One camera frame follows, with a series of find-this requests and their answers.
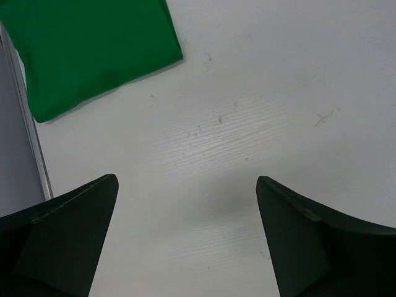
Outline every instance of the white tabletop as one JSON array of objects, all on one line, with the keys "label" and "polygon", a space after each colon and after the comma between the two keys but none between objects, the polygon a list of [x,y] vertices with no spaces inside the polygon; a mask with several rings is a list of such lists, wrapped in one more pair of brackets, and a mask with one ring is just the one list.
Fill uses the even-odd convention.
[{"label": "white tabletop", "polygon": [[260,175],[396,226],[396,1],[168,5],[183,63],[37,126],[56,196],[119,178],[90,296],[278,296]]}]

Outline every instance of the black object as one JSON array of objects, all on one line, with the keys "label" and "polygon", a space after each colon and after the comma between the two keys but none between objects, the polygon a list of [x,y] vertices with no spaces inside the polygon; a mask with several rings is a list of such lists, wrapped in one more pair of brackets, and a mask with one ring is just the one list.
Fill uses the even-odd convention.
[{"label": "black object", "polygon": [[396,296],[396,229],[345,215],[268,177],[256,190],[281,297]]},{"label": "black object", "polygon": [[0,296],[88,296],[117,192],[109,174],[0,218]]}]

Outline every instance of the folded green cloth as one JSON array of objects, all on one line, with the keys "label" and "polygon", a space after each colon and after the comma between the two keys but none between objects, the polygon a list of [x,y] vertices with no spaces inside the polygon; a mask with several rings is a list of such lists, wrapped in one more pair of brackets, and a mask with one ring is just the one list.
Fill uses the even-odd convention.
[{"label": "folded green cloth", "polygon": [[183,58],[165,0],[0,0],[39,122]]}]

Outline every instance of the green cloth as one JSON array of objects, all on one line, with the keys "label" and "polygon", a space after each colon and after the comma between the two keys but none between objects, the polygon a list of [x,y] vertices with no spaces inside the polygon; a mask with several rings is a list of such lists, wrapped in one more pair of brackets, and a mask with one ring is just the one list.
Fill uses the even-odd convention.
[{"label": "green cloth", "polygon": [[165,0],[0,0],[0,20],[39,123],[183,58]]}]

